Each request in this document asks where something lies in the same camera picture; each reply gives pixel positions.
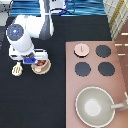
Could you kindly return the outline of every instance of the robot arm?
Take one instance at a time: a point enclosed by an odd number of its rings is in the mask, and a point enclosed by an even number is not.
[[[25,56],[34,57],[37,60],[48,59],[45,50],[40,49],[35,52],[31,40],[31,37],[49,39],[54,32],[49,0],[39,0],[39,3],[41,17],[18,15],[7,28],[6,35],[10,43],[9,56],[13,60],[24,60]]]

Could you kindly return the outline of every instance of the bowl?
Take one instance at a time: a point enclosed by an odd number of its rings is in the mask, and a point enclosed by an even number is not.
[[[87,125],[95,128],[105,127],[115,115],[112,97],[99,87],[87,87],[80,91],[76,98],[76,112]]]

